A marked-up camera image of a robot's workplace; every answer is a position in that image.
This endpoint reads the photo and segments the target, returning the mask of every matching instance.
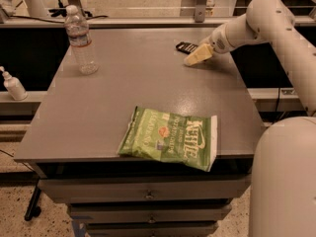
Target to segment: gray tabletop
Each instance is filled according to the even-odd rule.
[[[253,155],[259,114],[229,53],[186,67],[175,45],[212,29],[93,30],[100,68],[81,75],[66,53],[15,160],[83,162],[119,158],[136,106],[184,116],[218,116],[218,157]]]

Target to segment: bag of chips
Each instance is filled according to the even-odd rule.
[[[136,107],[119,155],[183,163],[208,172],[217,150],[217,116],[183,117]]]

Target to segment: white bottle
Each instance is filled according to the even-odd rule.
[[[68,34],[72,53],[79,65],[79,70],[85,75],[92,74],[98,70],[99,65],[95,62],[89,25],[76,6],[69,5],[66,11],[67,17],[64,27]]]
[[[3,67],[0,67],[3,72],[4,87],[8,90],[14,100],[24,100],[28,97],[28,93],[21,84],[20,80],[16,77],[11,76],[7,71],[4,71]]]

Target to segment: drawer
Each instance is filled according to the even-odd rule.
[[[81,223],[159,223],[171,221],[217,221],[231,210],[230,204],[208,200],[73,204],[68,213]]]
[[[88,224],[91,237],[206,237],[218,227],[217,223],[160,223],[160,224]]]
[[[250,175],[39,181],[43,192],[63,203],[238,198],[249,185]]]

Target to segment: pump dispenser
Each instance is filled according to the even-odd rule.
[[[18,78],[10,75],[9,72],[5,71],[4,67],[0,67],[0,71],[2,71],[2,75],[5,80],[3,85],[6,87],[14,100],[24,100],[28,97],[27,91]]]

